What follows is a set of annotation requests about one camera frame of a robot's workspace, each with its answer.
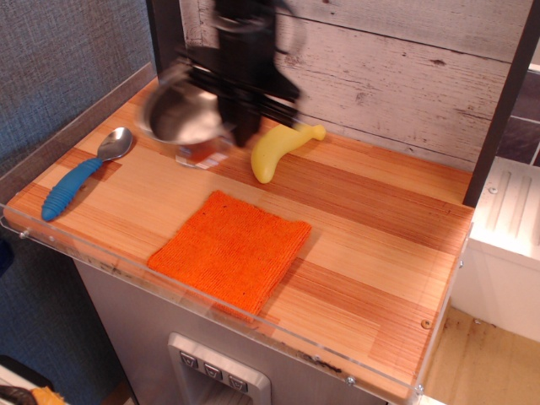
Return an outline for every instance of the spoon handle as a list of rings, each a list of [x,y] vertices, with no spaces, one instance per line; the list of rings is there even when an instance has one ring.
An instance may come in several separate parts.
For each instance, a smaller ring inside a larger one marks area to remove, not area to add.
[[[69,171],[47,196],[41,207],[41,217],[45,221],[50,221],[60,215],[73,200],[86,179],[98,170],[102,164],[103,160],[100,158],[88,159]]]

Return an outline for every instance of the gray fabric wall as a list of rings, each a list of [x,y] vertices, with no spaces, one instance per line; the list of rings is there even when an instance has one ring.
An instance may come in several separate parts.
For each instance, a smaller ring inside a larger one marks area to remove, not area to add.
[[[144,0],[0,3],[0,176],[153,58]],[[122,368],[71,259],[0,229],[0,354],[98,404]]]

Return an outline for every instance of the control panel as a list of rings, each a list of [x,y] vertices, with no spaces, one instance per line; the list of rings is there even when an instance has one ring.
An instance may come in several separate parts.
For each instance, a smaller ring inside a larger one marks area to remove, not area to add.
[[[168,346],[185,402],[215,403],[209,396],[224,395],[215,387],[220,383],[237,394],[239,401],[234,403],[272,404],[270,380],[261,372],[179,333],[170,334]]]

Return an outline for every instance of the wooden floor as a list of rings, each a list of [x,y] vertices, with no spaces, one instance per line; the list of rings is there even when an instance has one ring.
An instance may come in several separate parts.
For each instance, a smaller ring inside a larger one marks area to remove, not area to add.
[[[450,308],[425,393],[447,405],[538,405],[540,343]]]

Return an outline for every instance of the button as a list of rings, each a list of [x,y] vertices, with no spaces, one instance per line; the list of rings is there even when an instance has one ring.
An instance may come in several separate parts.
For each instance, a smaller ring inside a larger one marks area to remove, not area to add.
[[[180,352],[180,357],[185,365],[191,367],[192,369],[198,369],[199,364],[197,362],[197,359],[195,359],[193,356],[184,352]]]
[[[229,375],[229,385],[235,388],[237,391],[247,392],[247,382],[238,377],[234,377],[233,375]]]
[[[223,380],[223,374],[221,374],[221,370],[215,368],[213,365],[205,363],[204,370],[206,371],[207,375],[214,378],[215,380]]]

